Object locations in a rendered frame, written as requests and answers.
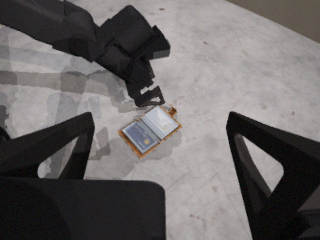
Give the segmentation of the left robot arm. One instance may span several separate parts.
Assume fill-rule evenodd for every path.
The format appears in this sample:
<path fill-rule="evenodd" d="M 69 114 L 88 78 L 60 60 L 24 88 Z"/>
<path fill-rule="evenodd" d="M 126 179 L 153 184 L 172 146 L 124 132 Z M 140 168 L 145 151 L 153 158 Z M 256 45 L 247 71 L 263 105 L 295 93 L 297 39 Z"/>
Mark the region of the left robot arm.
<path fill-rule="evenodd" d="M 145 60 L 170 54 L 168 39 L 132 5 L 99 27 L 87 10 L 67 0 L 0 0 L 0 24 L 112 73 L 125 65 L 129 52 L 123 73 L 138 83 L 150 75 Z"/>

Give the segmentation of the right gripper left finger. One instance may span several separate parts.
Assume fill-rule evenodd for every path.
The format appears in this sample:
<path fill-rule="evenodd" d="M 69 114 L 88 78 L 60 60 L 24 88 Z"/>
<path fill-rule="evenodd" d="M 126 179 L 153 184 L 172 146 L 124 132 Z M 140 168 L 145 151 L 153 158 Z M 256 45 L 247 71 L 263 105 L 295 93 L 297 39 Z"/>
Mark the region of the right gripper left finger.
<path fill-rule="evenodd" d="M 83 179 L 95 131 L 91 112 L 0 143 L 0 176 L 39 178 L 39 165 L 78 137 L 58 179 Z"/>

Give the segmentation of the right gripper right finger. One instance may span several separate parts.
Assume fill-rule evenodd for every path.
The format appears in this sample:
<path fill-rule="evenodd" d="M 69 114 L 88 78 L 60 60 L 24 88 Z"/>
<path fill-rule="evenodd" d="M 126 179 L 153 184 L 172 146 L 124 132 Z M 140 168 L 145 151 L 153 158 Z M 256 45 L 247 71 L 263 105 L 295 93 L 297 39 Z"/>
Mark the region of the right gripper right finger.
<path fill-rule="evenodd" d="M 252 240 L 274 240 L 297 214 L 320 210 L 320 142 L 234 111 L 226 131 Z M 281 163 L 284 173 L 273 192 L 243 136 Z"/>

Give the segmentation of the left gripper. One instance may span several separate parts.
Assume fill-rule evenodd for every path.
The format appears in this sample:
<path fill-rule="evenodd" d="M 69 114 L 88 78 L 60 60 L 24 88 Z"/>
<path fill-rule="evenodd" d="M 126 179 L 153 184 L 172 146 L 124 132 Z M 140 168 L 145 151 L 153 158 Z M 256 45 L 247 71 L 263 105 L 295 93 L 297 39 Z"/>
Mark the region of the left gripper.
<path fill-rule="evenodd" d="M 165 100 L 163 98 L 163 95 L 159 86 L 155 87 L 151 91 L 148 90 L 141 95 L 141 90 L 143 88 L 145 87 L 148 88 L 154 83 L 152 79 L 155 78 L 155 75 L 154 75 L 153 69 L 151 69 L 152 67 L 151 67 L 150 61 L 146 61 L 150 75 L 145 77 L 139 83 L 133 80 L 128 75 L 126 75 L 125 73 L 123 73 L 123 70 L 129 64 L 129 61 L 130 61 L 130 53 L 128 52 L 128 58 L 125 65 L 119 71 L 113 74 L 115 74 L 116 76 L 118 76 L 119 78 L 125 81 L 128 95 L 130 96 L 130 98 L 134 99 L 135 105 L 139 108 L 152 106 L 152 105 L 159 105 L 159 106 L 163 105 L 165 103 Z M 153 98 L 157 98 L 157 97 L 159 97 L 160 102 L 150 101 Z"/>

